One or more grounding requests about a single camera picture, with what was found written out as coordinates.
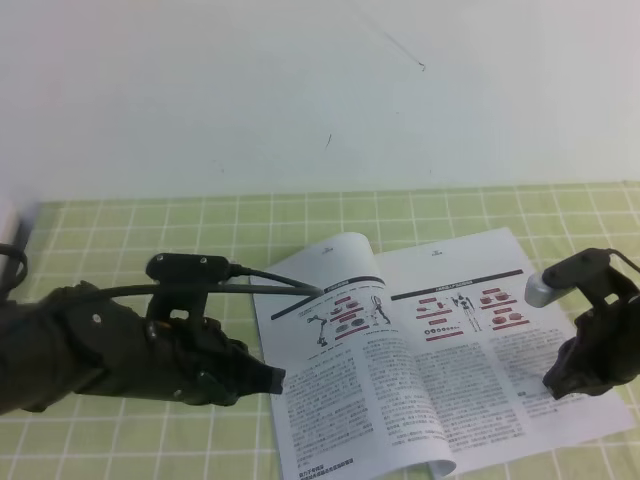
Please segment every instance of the open book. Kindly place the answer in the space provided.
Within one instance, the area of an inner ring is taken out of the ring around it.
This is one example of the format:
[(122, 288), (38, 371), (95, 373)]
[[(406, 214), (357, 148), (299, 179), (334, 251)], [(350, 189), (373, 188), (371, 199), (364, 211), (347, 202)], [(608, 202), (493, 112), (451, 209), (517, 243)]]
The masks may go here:
[(287, 370), (272, 397), (285, 480), (418, 463), (439, 477), (634, 427), (615, 392), (546, 391), (575, 330), (524, 302), (533, 267), (508, 229), (380, 255), (345, 233), (269, 271), (325, 289), (254, 299), (265, 361)]

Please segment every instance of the cutting mat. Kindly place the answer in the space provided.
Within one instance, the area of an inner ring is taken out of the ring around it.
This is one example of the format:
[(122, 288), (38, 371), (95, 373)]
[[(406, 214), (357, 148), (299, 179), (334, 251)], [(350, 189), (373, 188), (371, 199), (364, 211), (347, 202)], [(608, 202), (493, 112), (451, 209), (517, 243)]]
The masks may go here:
[[(539, 268), (588, 246), (640, 261), (639, 219), (640, 183), (47, 204), (28, 246), (32, 273), (16, 297), (36, 300), (81, 279), (146, 283), (144, 266), (160, 251), (266, 267), (343, 231), (363, 233), (379, 252), (506, 226)], [(209, 298), (208, 313), (260, 355), (250, 299)], [(122, 302), (143, 313), (146, 301)], [(562, 305), (570, 314), (586, 307), (579, 295)], [(637, 417), (640, 382), (619, 392)], [(264, 395), (233, 408), (70, 396), (43, 414), (0, 418), (0, 478), (12, 480), (277, 479), (278, 464)], [(428, 474), (420, 467), (389, 478)], [(461, 478), (638, 479), (640, 429)]]

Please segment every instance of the black cable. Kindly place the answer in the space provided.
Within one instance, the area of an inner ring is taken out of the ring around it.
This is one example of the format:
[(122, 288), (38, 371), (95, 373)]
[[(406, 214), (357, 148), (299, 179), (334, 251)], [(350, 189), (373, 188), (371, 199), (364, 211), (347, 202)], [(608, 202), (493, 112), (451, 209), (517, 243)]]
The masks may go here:
[(271, 287), (266, 285), (220, 285), (218, 283), (164, 283), (158, 285), (129, 285), (112, 287), (74, 295), (56, 302), (55, 308), (69, 308), (79, 303), (97, 302), (116, 297), (162, 295), (167, 293), (251, 293), (255, 295), (296, 295), (319, 297), (324, 291), (316, 287)]
[(233, 265), (232, 276), (237, 277), (240, 275), (266, 278), (267, 280), (273, 280), (278, 283), (284, 283), (285, 285), (291, 285), (298, 288), (316, 288), (313, 285), (309, 285), (308, 283), (299, 282), (298, 280), (293, 280), (292, 278), (282, 277), (280, 275), (276, 275), (275, 273), (254, 270), (253, 268), (243, 267), (242, 265)]
[[(0, 255), (4, 255), (14, 260), (18, 260), (22, 264), (22, 268), (15, 277), (5, 284), (0, 285), (0, 296), (8, 294), (11, 290), (18, 287), (27, 277), (28, 259), (26, 254), (11, 246), (0, 243)], [(298, 282), (286, 277), (274, 275), (251, 268), (245, 268), (240, 265), (236, 266), (233, 276), (254, 275), (269, 280), (291, 285), (290, 287), (278, 287), (267, 285), (227, 285), (218, 283), (165, 283), (151, 285), (129, 285), (126, 287), (112, 287), (97, 290), (94, 292), (86, 292), (67, 297), (56, 303), (55, 308), (68, 308), (79, 303), (97, 302), (100, 300), (108, 300), (116, 297), (131, 297), (137, 295), (156, 295), (167, 293), (189, 293), (189, 292), (206, 292), (206, 293), (249, 293), (255, 295), (295, 295), (304, 297), (319, 297), (324, 294), (321, 288)]]
[(27, 278), (29, 262), (27, 256), (22, 250), (12, 245), (7, 245), (6, 243), (0, 243), (0, 255), (12, 260), (17, 260), (22, 265), (22, 268), (16, 272), (13, 278), (5, 281), (3, 284), (0, 284), (0, 298), (3, 298), (5, 295), (8, 295), (11, 290), (19, 287), (20, 284), (24, 282), (24, 279)]
[(617, 255), (618, 257), (620, 257), (627, 265), (629, 265), (631, 268), (633, 268), (636, 272), (640, 273), (640, 267), (638, 267), (638, 265), (636, 265), (635, 263), (633, 263), (631, 260), (629, 260), (629, 258), (627, 258), (626, 255), (624, 255), (622, 252), (619, 252), (618, 250), (616, 250), (615, 248), (608, 248), (607, 252), (609, 254), (613, 254), (613, 255)]

